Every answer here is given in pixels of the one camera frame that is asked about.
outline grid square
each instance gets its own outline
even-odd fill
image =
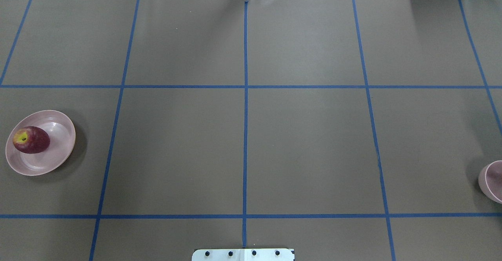
[[[480,191],[502,156],[484,89],[371,90],[391,213],[502,212]]]
[[[244,90],[126,89],[105,214],[240,214]]]
[[[247,245],[294,248],[296,260],[391,259],[385,219],[248,219]]]
[[[2,260],[87,261],[94,219],[0,219]]]
[[[462,0],[462,4],[486,81],[502,85],[502,0]]]
[[[383,213],[363,89],[249,92],[249,214]]]
[[[141,0],[126,83],[243,85],[243,24],[243,0]]]
[[[483,84],[457,0],[356,3],[369,84]]]
[[[248,21],[249,84],[364,84],[351,0],[251,0]]]
[[[498,261],[500,218],[435,217],[392,219],[397,260]]]
[[[33,0],[4,84],[120,84],[135,5],[136,0]]]
[[[61,111],[76,129],[68,160],[42,176],[20,175],[2,156],[0,214],[96,214],[117,98],[118,89],[0,89],[0,147],[36,111]]]
[[[0,0],[0,76],[11,51],[12,42],[18,32],[28,0]]]
[[[101,220],[94,260],[191,260],[197,249],[241,248],[241,229],[240,219]]]

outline apple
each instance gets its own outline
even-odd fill
[[[39,127],[28,126],[19,129],[12,138],[14,147],[27,154],[40,153],[49,147],[51,139],[47,132]]]

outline plate rim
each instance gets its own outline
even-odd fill
[[[30,118],[31,116],[33,115],[36,115],[38,113],[42,113],[42,112],[55,112],[55,113],[58,113],[60,115],[63,115],[65,118],[67,118],[69,121],[70,121],[70,124],[71,124],[71,133],[73,134],[73,143],[71,143],[71,149],[70,149],[70,152],[68,152],[68,154],[66,155],[66,157],[61,161],[61,163],[59,163],[58,165],[56,165],[54,168],[48,168],[47,170],[44,170],[43,172],[39,173],[39,174],[23,174],[21,173],[20,171],[16,170],[12,164],[10,163],[9,161],[9,157],[7,156],[7,147],[9,146],[9,142],[10,142],[10,139],[11,137],[13,136],[13,133],[16,132],[16,129],[17,127],[26,119]],[[77,134],[76,134],[76,131],[75,131],[75,125],[73,124],[73,121],[70,119],[70,117],[68,117],[68,115],[66,115],[65,113],[61,112],[61,111],[57,111],[57,110],[53,110],[53,109],[47,109],[47,110],[42,110],[42,111],[37,111],[35,113],[31,113],[30,115],[26,116],[25,118],[23,118],[23,120],[19,121],[19,123],[16,124],[16,126],[14,126],[14,128],[12,129],[11,133],[9,134],[9,138],[7,139],[7,142],[5,144],[5,159],[7,160],[7,163],[9,164],[9,166],[11,167],[12,170],[16,171],[17,173],[21,174],[21,175],[24,175],[24,176],[39,176],[39,175],[43,175],[43,174],[46,174],[46,173],[49,173],[53,170],[56,170],[59,166],[61,166],[63,163],[65,163],[65,161],[68,159],[68,157],[70,157],[70,154],[73,152],[73,149],[75,147],[75,141],[76,141],[76,138],[77,138]]]

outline pink plate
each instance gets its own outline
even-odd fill
[[[43,129],[49,135],[51,144],[37,154],[26,154],[17,150],[13,143],[14,133],[26,126]],[[38,111],[24,118],[12,130],[5,145],[7,162],[16,172],[27,176],[38,176],[59,167],[70,156],[75,146],[75,126],[64,113],[54,110]]]

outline white metal plate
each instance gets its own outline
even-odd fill
[[[294,261],[294,252],[288,248],[196,250],[192,261]]]

